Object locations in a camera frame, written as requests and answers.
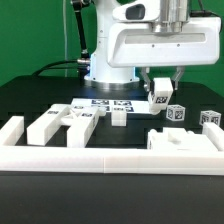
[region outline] black table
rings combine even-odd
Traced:
[[[80,85],[75,78],[22,76],[0,88],[1,126],[13,115],[25,127],[52,104],[73,98],[146,100],[143,88],[103,91]],[[128,114],[125,128],[101,118],[87,147],[145,149],[147,132],[184,127],[201,133],[200,111],[223,114],[224,100],[207,87],[180,83],[170,104],[186,107],[183,122],[159,115]],[[47,146],[65,146],[61,128]],[[18,145],[26,145],[26,133]],[[128,174],[0,172],[0,223],[223,223],[224,177]]]

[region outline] white rectangular block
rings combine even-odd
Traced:
[[[212,144],[209,138],[200,134],[188,134],[178,149],[201,153],[218,152],[218,149]]]
[[[141,151],[138,173],[142,174],[192,174],[223,175],[224,154],[222,152],[155,152]]]
[[[104,173],[137,173],[140,150],[105,150]]]
[[[13,116],[0,130],[0,145],[15,145],[23,132],[24,117]]]
[[[126,126],[127,111],[124,106],[114,106],[111,112],[112,126]]]
[[[68,148],[85,148],[99,120],[98,108],[84,110],[67,131]]]
[[[158,114],[165,110],[173,94],[173,87],[170,78],[154,78],[154,92],[149,92],[149,112]]]
[[[7,146],[0,148],[1,171],[104,172],[104,149]]]
[[[217,124],[205,122],[202,134],[206,135],[219,151],[224,151],[224,131]]]
[[[176,151],[176,147],[172,142],[168,141],[166,133],[157,133],[151,130],[148,133],[148,149],[153,151]]]
[[[163,133],[172,133],[172,135],[187,135],[187,131],[184,128],[163,128]]]
[[[69,113],[69,105],[54,104],[27,128],[29,145],[45,146],[61,126],[61,118]]]

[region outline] black cable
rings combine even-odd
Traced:
[[[202,0],[198,0],[198,4],[200,6],[201,11],[204,11],[205,9],[204,9],[204,5],[202,3]]]
[[[63,65],[63,64],[73,64],[73,63],[77,63],[77,60],[69,60],[69,61],[57,61],[54,63],[50,63],[48,65],[45,65],[44,67],[42,67],[41,69],[38,69],[37,71],[35,71],[32,76],[39,76],[39,74],[41,72],[43,72],[44,70],[48,70],[50,68],[52,68],[53,66],[57,66],[57,65]]]
[[[66,66],[66,67],[49,67],[49,68],[42,69],[41,72],[44,72],[44,71],[47,71],[47,70],[62,70],[62,69],[77,69],[77,66],[69,66],[69,67],[68,66]]]
[[[192,10],[190,16],[191,17],[211,17],[211,16],[219,17],[221,19],[220,33],[223,30],[223,20],[222,20],[222,17],[220,15],[212,12],[212,11],[209,11],[209,10],[204,10],[204,11]]]
[[[89,58],[89,53],[86,46],[86,38],[83,28],[83,21],[81,11],[75,11],[78,30],[79,30],[79,37],[80,37],[80,45],[81,45],[81,57],[82,58]]]

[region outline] white cube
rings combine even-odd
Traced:
[[[185,107],[180,105],[169,105],[166,111],[166,118],[171,121],[183,121],[185,118]]]
[[[126,126],[127,124],[127,111],[123,106],[114,106],[111,112],[112,126]]]
[[[199,124],[203,125],[205,122],[213,122],[220,125],[221,114],[213,110],[201,111]]]

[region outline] green wall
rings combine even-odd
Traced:
[[[198,9],[197,0],[193,9]],[[224,1],[203,0],[206,9],[224,17]],[[64,59],[62,0],[1,0],[0,1],[0,85],[16,76],[29,75],[41,66]],[[94,6],[83,10],[87,45],[90,52],[96,43]],[[80,55],[75,16],[67,0],[69,58]],[[221,55],[215,65],[188,67],[183,81],[199,82],[224,96],[224,31],[221,35]],[[152,76],[170,76],[174,68],[153,68]],[[63,71],[45,75],[63,76]],[[75,76],[76,71],[69,71]]]

